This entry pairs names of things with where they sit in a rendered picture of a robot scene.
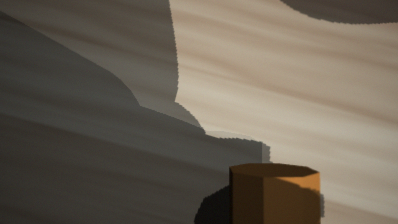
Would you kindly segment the orange-brown hexagonal handle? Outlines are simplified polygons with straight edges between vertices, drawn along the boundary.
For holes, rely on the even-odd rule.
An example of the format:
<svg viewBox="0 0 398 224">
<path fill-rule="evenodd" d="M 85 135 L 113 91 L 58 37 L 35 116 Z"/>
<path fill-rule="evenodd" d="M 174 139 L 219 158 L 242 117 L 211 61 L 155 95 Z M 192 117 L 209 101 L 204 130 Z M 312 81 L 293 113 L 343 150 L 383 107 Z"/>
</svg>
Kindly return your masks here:
<svg viewBox="0 0 398 224">
<path fill-rule="evenodd" d="M 229 224 L 321 224 L 320 172 L 280 163 L 230 166 Z"/>
</svg>

